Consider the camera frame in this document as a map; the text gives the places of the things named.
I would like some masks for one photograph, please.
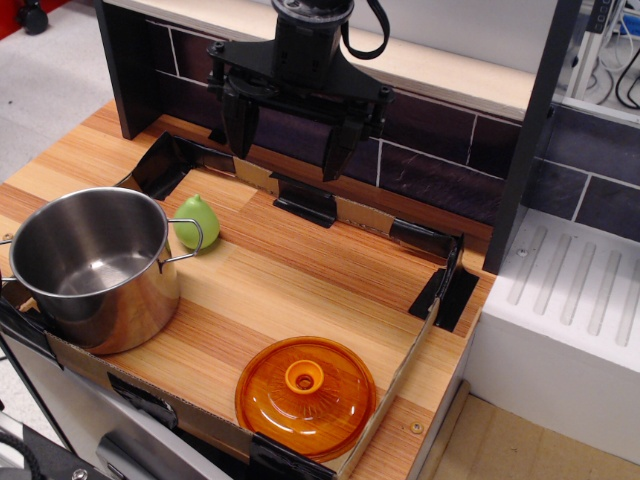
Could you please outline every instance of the gray floor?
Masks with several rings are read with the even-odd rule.
[[[0,40],[0,182],[113,97],[91,5],[71,1],[49,14],[44,33],[20,30]],[[0,361],[0,400],[7,415],[55,439],[7,360]]]

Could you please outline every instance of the black cable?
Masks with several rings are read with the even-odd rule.
[[[638,83],[638,80],[640,80],[640,77],[636,77],[636,79],[633,81],[633,83],[629,87],[629,90],[627,90],[627,99],[631,103],[633,103],[637,108],[640,109],[640,105],[638,105],[638,103],[633,98],[631,98],[631,90],[633,90],[633,88],[636,86],[636,83]]]
[[[9,435],[5,432],[0,432],[0,443],[9,445],[11,448],[22,454],[25,462],[27,463],[27,466],[29,467],[29,470],[31,470],[31,478],[33,480],[41,480],[43,478],[42,474],[40,473],[40,465],[38,464],[38,459],[26,443],[24,443],[18,437],[14,437],[13,435]]]
[[[382,8],[382,5],[380,5],[378,0],[367,0],[367,3],[371,7],[371,10],[375,14],[376,18],[378,19],[378,22],[380,22],[380,27],[382,27],[382,35],[384,36],[384,39],[382,40],[382,45],[380,45],[378,48],[370,52],[362,52],[360,50],[356,50],[352,48],[351,44],[349,43],[349,22],[345,22],[341,26],[342,38],[344,39],[345,47],[347,47],[347,50],[351,55],[353,55],[356,58],[359,58],[360,60],[371,60],[380,56],[380,54],[384,52],[384,49],[387,48],[387,43],[389,42],[389,36],[391,35],[391,25],[389,23],[389,18],[387,17],[387,14]]]
[[[627,73],[629,73],[629,69],[631,69],[631,66],[635,63],[635,61],[638,58],[638,55],[640,55],[640,48],[638,49],[638,51],[635,53],[635,55],[633,56],[633,58],[631,59],[631,61],[629,62],[629,65],[626,66],[626,68],[624,69],[624,71],[620,74],[620,78],[618,78],[618,81],[616,82],[616,98],[618,99],[618,101],[624,105],[627,108],[630,108],[632,110],[640,110],[640,105],[638,105],[636,102],[634,102],[633,100],[631,100],[631,102],[633,102],[633,105],[629,105],[628,103],[626,103],[622,97],[620,96],[620,84],[622,83],[622,79],[627,75]]]

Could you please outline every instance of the metal pot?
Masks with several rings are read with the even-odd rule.
[[[171,257],[169,222],[191,222],[200,243]],[[202,229],[191,219],[168,220],[150,197],[124,188],[65,195],[33,213],[11,243],[17,280],[61,336],[95,354],[147,341],[170,320],[180,289],[172,262],[192,257]]]

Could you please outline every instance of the orange lid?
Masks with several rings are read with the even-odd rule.
[[[236,388],[240,425],[315,461],[351,449],[376,408],[367,366],[348,348],[318,337],[267,347]]]

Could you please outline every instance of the dark tile backsplash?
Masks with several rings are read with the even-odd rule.
[[[530,206],[556,217],[571,220],[580,202],[587,174],[538,160],[536,185],[527,199]]]
[[[519,125],[478,117],[469,153],[469,166],[499,178],[507,178],[519,134]]]
[[[152,52],[156,68],[161,72],[177,75],[169,28],[165,25],[147,23],[147,29],[151,44],[155,47]]]
[[[380,188],[491,225],[504,181],[455,163],[383,144]]]
[[[640,130],[559,108],[547,159],[640,185]]]
[[[176,29],[172,30],[171,35],[180,76],[197,82],[206,82],[212,65],[207,47],[212,40]]]
[[[640,189],[593,177],[576,221],[638,241],[639,218]]]
[[[149,19],[157,77],[171,115],[220,128],[206,90],[213,37]],[[344,175],[492,225],[520,126],[396,91],[382,138],[361,142]],[[326,125],[261,109],[255,144],[321,165]]]
[[[559,107],[532,208],[640,241],[640,130]]]
[[[475,118],[464,110],[400,94],[387,108],[382,138],[465,165]]]

